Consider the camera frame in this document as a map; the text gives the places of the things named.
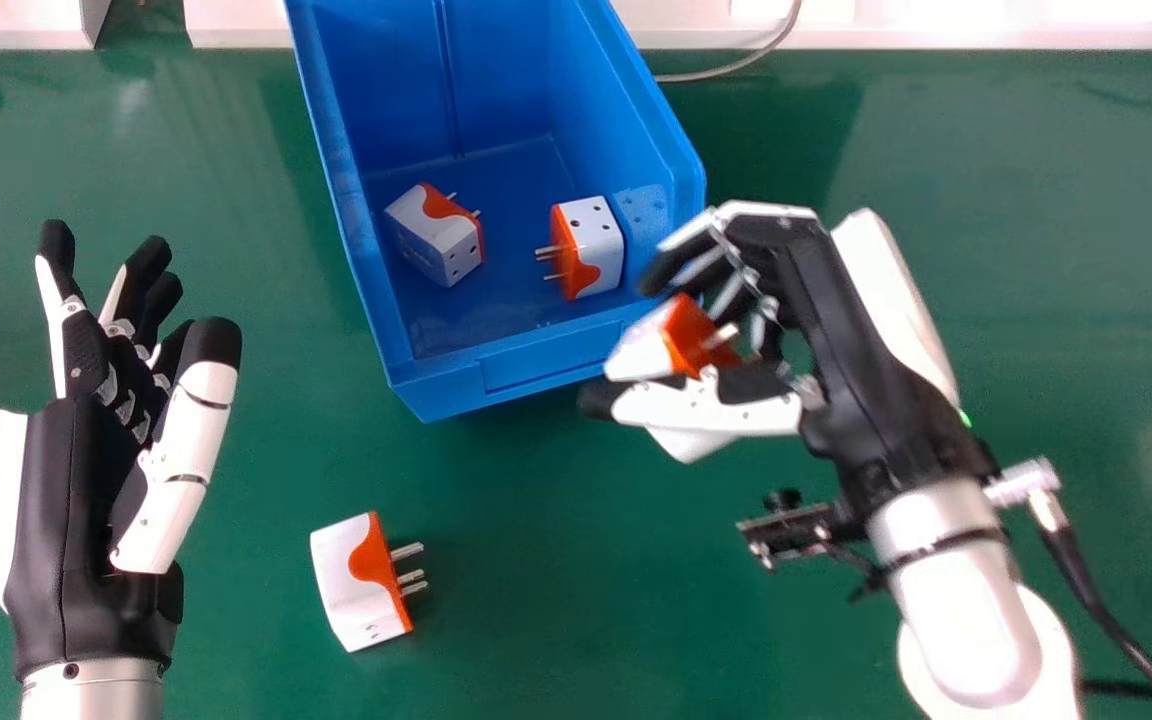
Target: robotic hand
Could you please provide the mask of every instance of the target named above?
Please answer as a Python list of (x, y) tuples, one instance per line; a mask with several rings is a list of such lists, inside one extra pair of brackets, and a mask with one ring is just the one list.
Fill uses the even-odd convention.
[(159, 325), (182, 288), (150, 237), (99, 318), (74, 282), (74, 236), (35, 257), (56, 400), (0, 410), (0, 607), (12, 620), (20, 715), (152, 720), (182, 619), (174, 556), (211, 479), (238, 380), (229, 320)]
[[(970, 432), (957, 385), (890, 232), (861, 210), (833, 233), (812, 210), (727, 202), (672, 234), (641, 279), (670, 297), (628, 329), (582, 388), (584, 414), (647, 429), (676, 460), (741, 437), (799, 434), (833, 462), (836, 501), (768, 498), (737, 529), (765, 568), (825, 555), (887, 589), (904, 623), (902, 679), (932, 717), (1077, 717), (1069, 635), (1020, 583), (996, 509), (1026, 503), (1070, 588), (1151, 685), (1082, 684), (1152, 696), (1152, 660), (1105, 609), (1044, 458), (1000, 470)], [(713, 297), (708, 314), (690, 296)], [(728, 344), (749, 318), (753, 355)], [(814, 365), (795, 377), (782, 338)], [(872, 543), (877, 561), (851, 551)]]

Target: gray wire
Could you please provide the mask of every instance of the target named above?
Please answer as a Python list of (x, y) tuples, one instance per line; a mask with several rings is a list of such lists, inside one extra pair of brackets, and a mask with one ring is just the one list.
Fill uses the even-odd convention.
[(781, 41), (785, 41), (785, 38), (790, 36), (790, 32), (794, 31), (794, 26), (799, 23), (801, 9), (803, 9), (803, 0), (795, 0), (794, 8), (790, 9), (790, 17), (785, 20), (785, 26), (781, 26), (781, 32), (778, 32), (776, 37), (773, 37), (772, 41), (768, 41), (767, 45), (764, 45), (759, 50), (753, 51), (753, 53), (750, 53), (740, 60), (736, 60), (735, 63), (719, 65), (717, 68), (696, 70), (695, 73), (664, 74), (664, 76), (655, 76), (655, 81), (659, 83), (698, 82), (722, 77), (726, 76), (726, 74), (745, 69), (750, 67), (750, 65), (756, 63), (756, 61), (771, 55), (772, 50), (776, 50), (776, 47), (781, 45)]

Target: robot's left hand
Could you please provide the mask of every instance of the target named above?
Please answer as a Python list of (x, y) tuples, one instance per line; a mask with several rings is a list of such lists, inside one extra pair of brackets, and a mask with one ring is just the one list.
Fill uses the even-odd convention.
[(184, 601), (175, 553), (211, 480), (242, 336), (219, 318), (161, 343), (182, 295), (150, 237), (99, 316), (74, 282), (74, 236), (50, 220), (35, 257), (56, 400), (0, 410), (0, 606), (15, 675), (58, 662), (170, 661)]

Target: green table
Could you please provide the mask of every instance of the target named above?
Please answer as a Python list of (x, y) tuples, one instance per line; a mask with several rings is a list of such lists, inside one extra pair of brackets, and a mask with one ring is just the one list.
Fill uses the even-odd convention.
[[(420, 425), (385, 387), (289, 53), (195, 53), (115, 3), (94, 54), (0, 54), (0, 406), (50, 393), (31, 262), (68, 219), (99, 297), (145, 234), (180, 316), (243, 325), (238, 406), (182, 553), (169, 717), (916, 717), (896, 612), (827, 562), (764, 575), (732, 522), (832, 497), (795, 442), (691, 468), (575, 391)], [(664, 56), (662, 68), (713, 58)], [(672, 88), (714, 199), (872, 205), (1003, 462), (1047, 454), (1120, 616), (1152, 649), (1152, 54), (778, 55)], [(429, 545), (416, 634), (347, 655), (308, 533), (369, 509)], [(1129, 675), (1028, 520), (1026, 578), (1087, 674)], [(0, 717), (17, 703), (0, 615)], [(1092, 717), (1152, 717), (1091, 700)]]

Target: blue box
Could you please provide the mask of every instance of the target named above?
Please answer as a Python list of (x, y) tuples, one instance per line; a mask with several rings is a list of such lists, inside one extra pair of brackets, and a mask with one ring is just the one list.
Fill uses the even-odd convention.
[[(599, 372), (653, 302), (634, 279), (703, 209), (700, 160), (607, 0), (288, 0), (349, 268), (389, 386), (422, 420)], [(394, 247), (417, 182), (479, 210), (485, 262), (452, 288)], [(621, 287), (568, 304), (532, 250), (550, 206), (607, 196)]]

